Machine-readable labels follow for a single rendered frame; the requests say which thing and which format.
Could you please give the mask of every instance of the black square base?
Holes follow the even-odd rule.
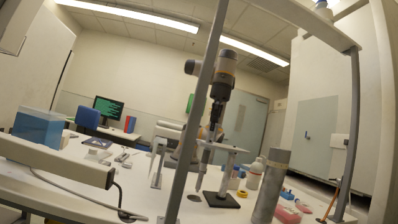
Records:
[[[240,204],[229,194],[226,194],[225,200],[216,198],[218,192],[209,192],[204,190],[203,195],[211,208],[241,208]]]

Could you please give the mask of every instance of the white shelf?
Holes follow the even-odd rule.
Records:
[[[324,18],[294,0],[250,0],[253,4],[276,14],[279,17],[318,37],[339,52],[352,46],[362,47]]]

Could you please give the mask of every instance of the chair backrest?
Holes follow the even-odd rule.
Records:
[[[77,108],[75,124],[96,131],[101,111],[80,105]]]

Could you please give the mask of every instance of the tabletop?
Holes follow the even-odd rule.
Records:
[[[69,119],[65,119],[66,122],[69,122],[71,124],[75,124],[74,121],[69,120]],[[119,138],[123,138],[123,139],[127,139],[130,141],[135,141],[137,139],[139,139],[141,137],[140,134],[136,134],[136,133],[124,133],[124,130],[122,129],[118,129],[118,128],[113,128],[113,127],[109,127],[108,129],[106,128],[101,128],[101,127],[97,127],[97,131],[101,132],[101,133],[105,133],[105,134],[110,134],[112,136],[116,136]]]
[[[90,138],[84,134],[76,133],[71,130],[64,130],[69,133],[79,135],[79,138],[70,139],[68,146],[60,153],[70,154],[76,157],[84,157],[89,146],[83,145],[81,142]],[[111,157],[105,158],[106,161],[112,162],[111,167],[119,170],[119,174],[115,175],[114,181],[123,189],[122,208],[140,215],[149,217],[146,223],[156,223],[157,216],[164,216],[169,202],[170,191],[172,188],[174,169],[162,168],[162,189],[152,189],[150,187],[153,172],[148,177],[150,157],[146,156],[146,152],[137,149],[126,149],[127,153],[138,154],[130,156],[126,162],[132,162],[132,169],[126,169],[114,162],[113,159],[123,152],[123,148],[118,144],[113,144],[109,149],[113,152]],[[154,168],[157,170],[160,156],[155,158]],[[113,186],[108,191],[98,189],[89,185],[75,182],[57,175],[36,170],[39,175],[56,182],[64,187],[74,190],[78,193],[94,198],[96,200],[117,206],[119,192]],[[246,179],[242,179],[240,183],[241,190],[249,192],[247,198],[239,198],[236,196],[235,190],[229,190],[235,200],[241,205],[241,209],[225,209],[210,208],[202,194],[202,190],[218,191],[223,176],[220,166],[208,166],[207,174],[203,179],[202,189],[199,193],[195,192],[195,184],[198,174],[188,173],[185,191],[180,206],[178,217],[181,223],[202,224],[202,223],[237,223],[251,224],[251,215],[256,204],[259,191],[253,191],[245,188]],[[309,203],[314,208],[314,214],[305,214],[302,223],[317,224],[315,218],[322,218],[328,208],[328,204],[315,199],[287,184],[286,188],[292,189],[295,194],[303,202]],[[188,195],[198,195],[202,202],[192,202],[187,199]],[[70,194],[62,189],[52,186],[30,173],[27,166],[7,161],[0,157],[0,198],[8,200],[20,205],[34,208],[45,213],[50,213],[59,217],[64,217],[76,222],[87,224],[122,224],[119,220],[117,212],[110,210],[101,205],[87,201],[76,195]],[[280,197],[285,203],[294,206],[293,201],[287,201]],[[345,223],[356,224],[358,221],[351,215],[345,214]],[[281,224],[278,219],[274,218],[272,224]]]

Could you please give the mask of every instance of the monitor screen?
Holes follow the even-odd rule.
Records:
[[[120,121],[124,103],[96,96],[93,108],[101,111],[101,116]]]

